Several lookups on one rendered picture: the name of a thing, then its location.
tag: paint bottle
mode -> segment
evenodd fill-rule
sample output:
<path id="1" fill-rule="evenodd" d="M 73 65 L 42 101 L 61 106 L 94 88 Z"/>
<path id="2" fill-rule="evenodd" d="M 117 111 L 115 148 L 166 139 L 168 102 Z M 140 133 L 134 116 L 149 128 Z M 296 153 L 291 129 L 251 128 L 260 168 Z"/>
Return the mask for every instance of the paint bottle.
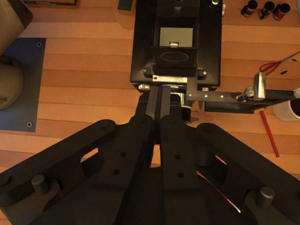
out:
<path id="1" fill-rule="evenodd" d="M 255 0 L 251 0 L 248 2 L 247 5 L 244 6 L 244 8 L 242 9 L 241 11 L 241 14 L 244 16 L 244 17 L 251 17 L 252 14 L 254 13 L 254 11 L 256 10 L 258 4 Z"/>
<path id="2" fill-rule="evenodd" d="M 267 18 L 268 15 L 274 10 L 274 8 L 275 8 L 275 4 L 271 1 L 267 1 L 259 13 L 260 18 L 261 19 Z"/>
<path id="3" fill-rule="evenodd" d="M 285 14 L 290 11 L 291 7 L 287 3 L 278 4 L 273 11 L 273 18 L 275 20 L 281 20 Z"/>

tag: red stick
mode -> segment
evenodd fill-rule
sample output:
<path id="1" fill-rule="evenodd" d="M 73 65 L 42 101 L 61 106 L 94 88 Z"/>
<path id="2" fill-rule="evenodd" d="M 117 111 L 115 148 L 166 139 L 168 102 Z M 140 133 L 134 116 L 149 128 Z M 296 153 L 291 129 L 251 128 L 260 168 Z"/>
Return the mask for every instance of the red stick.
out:
<path id="1" fill-rule="evenodd" d="M 276 147 L 273 135 L 272 135 L 271 130 L 269 128 L 267 118 L 265 117 L 264 111 L 261 111 L 261 115 L 262 115 L 262 120 L 263 120 L 263 123 L 265 125 L 265 128 L 267 129 L 267 132 L 268 132 L 271 144 L 273 146 L 274 153 L 275 153 L 276 157 L 279 157 L 279 153 L 278 153 L 278 150 L 277 150 L 277 147 Z"/>

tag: red scissors handle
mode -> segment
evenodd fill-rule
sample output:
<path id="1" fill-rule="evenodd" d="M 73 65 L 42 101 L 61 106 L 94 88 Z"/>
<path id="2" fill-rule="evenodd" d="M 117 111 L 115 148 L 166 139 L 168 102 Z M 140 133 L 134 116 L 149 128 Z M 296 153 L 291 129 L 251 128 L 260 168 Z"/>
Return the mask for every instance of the red scissors handle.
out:
<path id="1" fill-rule="evenodd" d="M 266 72 L 266 71 L 268 71 L 268 70 L 270 70 L 270 69 L 272 69 L 273 67 L 274 67 L 274 69 L 273 70 L 271 70 L 270 72 L 268 72 L 266 75 L 269 75 L 270 73 L 272 73 L 272 72 L 274 72 L 274 70 L 276 70 L 276 68 L 279 66 L 279 62 L 269 62 L 269 63 L 267 63 L 267 64 L 265 64 L 265 65 L 262 65 L 261 67 L 260 67 L 260 72 Z"/>

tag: scissor blade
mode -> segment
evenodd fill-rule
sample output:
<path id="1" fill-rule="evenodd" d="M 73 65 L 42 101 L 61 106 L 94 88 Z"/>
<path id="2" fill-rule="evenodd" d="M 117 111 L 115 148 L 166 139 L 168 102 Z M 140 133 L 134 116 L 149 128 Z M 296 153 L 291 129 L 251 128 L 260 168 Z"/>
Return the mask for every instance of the scissor blade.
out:
<path id="1" fill-rule="evenodd" d="M 295 53 L 295 54 L 293 54 L 293 55 L 291 55 L 291 56 L 289 56 L 289 57 L 287 57 L 287 58 L 285 58 L 285 59 L 283 59 L 283 60 L 280 60 L 279 63 L 282 63 L 282 62 L 288 60 L 289 58 L 291 58 L 291 57 L 297 55 L 298 53 L 300 53 L 300 52 L 297 52 L 297 53 Z"/>

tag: white cup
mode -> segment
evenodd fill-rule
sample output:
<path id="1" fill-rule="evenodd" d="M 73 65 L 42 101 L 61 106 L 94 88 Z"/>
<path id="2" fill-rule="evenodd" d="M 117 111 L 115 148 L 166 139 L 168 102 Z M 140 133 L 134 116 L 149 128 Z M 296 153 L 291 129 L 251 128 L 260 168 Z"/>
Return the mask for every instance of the white cup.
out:
<path id="1" fill-rule="evenodd" d="M 286 101 L 273 106 L 275 115 L 283 121 L 297 121 L 300 116 L 296 115 L 291 107 L 291 101 Z"/>

